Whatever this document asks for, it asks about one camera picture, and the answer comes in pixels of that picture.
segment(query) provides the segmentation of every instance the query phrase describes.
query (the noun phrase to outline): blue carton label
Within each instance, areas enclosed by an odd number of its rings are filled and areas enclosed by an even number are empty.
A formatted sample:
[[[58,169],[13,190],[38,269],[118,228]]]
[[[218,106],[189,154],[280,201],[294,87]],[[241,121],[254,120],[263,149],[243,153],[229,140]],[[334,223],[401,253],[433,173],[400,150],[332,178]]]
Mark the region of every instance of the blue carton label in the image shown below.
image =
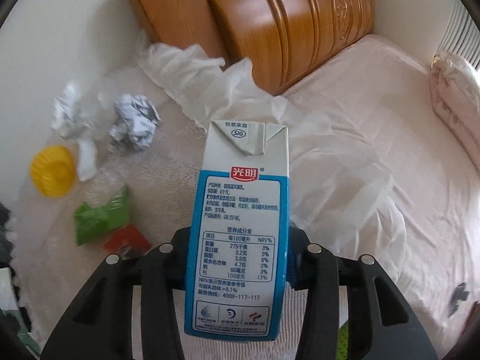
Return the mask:
[[[229,341],[277,337],[288,182],[256,168],[200,172],[185,283],[187,334]]]

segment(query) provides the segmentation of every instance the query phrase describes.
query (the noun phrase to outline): crumpled newspaper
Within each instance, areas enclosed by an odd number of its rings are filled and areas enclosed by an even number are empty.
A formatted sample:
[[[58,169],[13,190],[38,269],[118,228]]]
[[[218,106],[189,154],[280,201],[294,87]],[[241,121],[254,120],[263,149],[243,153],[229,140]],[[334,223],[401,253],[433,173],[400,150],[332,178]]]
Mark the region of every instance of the crumpled newspaper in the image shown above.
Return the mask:
[[[113,146],[121,149],[127,146],[134,149],[150,146],[161,119],[146,96],[122,95],[115,102],[115,113],[117,120],[109,130]]]

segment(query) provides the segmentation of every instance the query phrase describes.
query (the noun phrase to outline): carved wood panel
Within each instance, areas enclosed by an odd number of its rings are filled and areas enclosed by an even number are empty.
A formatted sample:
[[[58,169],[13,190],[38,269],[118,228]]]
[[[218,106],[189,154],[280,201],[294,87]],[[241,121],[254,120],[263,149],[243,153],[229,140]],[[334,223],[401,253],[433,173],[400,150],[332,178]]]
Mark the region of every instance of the carved wood panel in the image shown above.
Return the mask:
[[[282,93],[373,27],[373,0],[208,0],[230,61]]]

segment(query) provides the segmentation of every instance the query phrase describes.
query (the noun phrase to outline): red brand logo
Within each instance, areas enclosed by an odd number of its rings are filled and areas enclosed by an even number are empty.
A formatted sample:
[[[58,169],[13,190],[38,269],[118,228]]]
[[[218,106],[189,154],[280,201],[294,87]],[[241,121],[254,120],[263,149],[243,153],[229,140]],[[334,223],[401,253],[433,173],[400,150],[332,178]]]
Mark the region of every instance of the red brand logo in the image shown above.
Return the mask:
[[[258,179],[258,168],[232,166],[230,177],[238,181],[254,181]]]

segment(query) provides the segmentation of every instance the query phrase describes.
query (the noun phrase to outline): carton top flap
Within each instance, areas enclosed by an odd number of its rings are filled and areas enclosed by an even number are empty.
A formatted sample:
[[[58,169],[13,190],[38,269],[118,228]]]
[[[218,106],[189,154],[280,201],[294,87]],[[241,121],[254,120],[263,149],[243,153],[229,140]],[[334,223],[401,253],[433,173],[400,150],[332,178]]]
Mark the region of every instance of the carton top flap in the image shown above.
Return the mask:
[[[268,140],[285,126],[264,122],[212,120],[222,134],[245,155],[263,155]]]

